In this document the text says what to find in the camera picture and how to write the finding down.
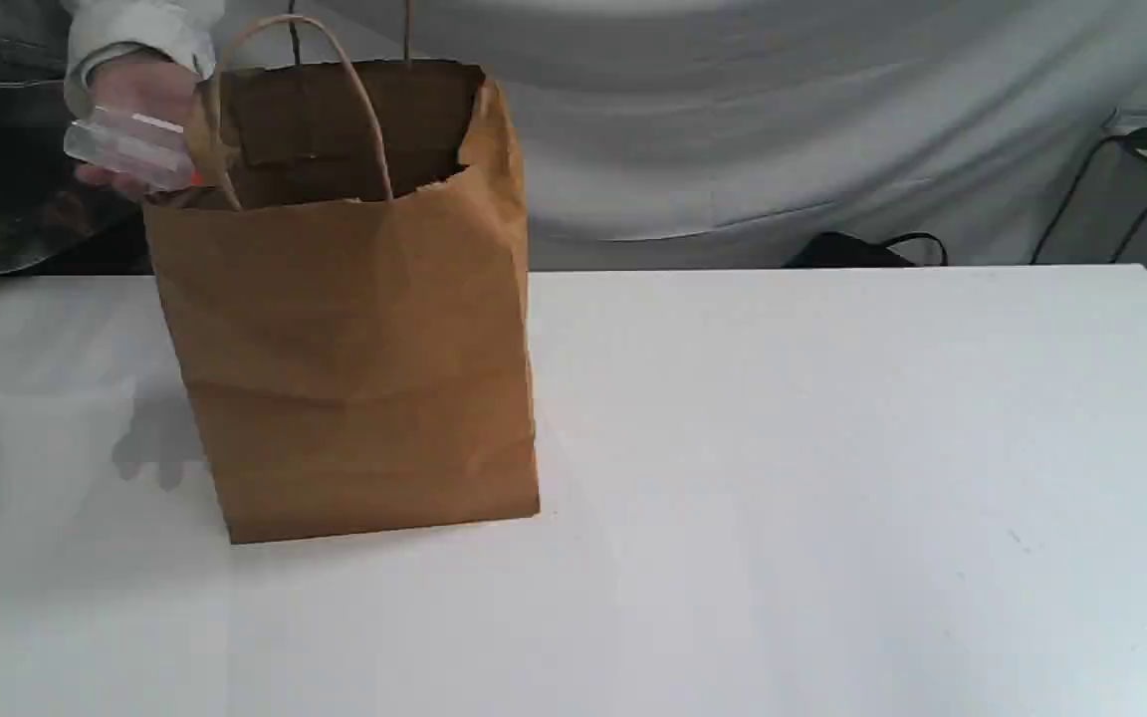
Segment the white fabric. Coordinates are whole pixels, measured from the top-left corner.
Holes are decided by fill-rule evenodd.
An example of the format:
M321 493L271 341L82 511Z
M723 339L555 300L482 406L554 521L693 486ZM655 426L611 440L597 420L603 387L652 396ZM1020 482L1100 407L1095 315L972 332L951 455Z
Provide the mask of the white fabric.
M232 0L218 40L283 8ZM397 53L400 0L299 9ZM1147 0L418 0L414 46L504 81L538 268L773 265L832 228L1016 262L1146 80Z

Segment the table surface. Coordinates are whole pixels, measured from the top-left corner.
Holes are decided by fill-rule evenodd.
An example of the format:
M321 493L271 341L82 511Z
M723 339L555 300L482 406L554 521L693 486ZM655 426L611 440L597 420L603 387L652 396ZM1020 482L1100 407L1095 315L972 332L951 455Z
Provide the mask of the table surface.
M1147 714L1141 268L532 278L545 512L231 547L151 280L0 282L0 714Z

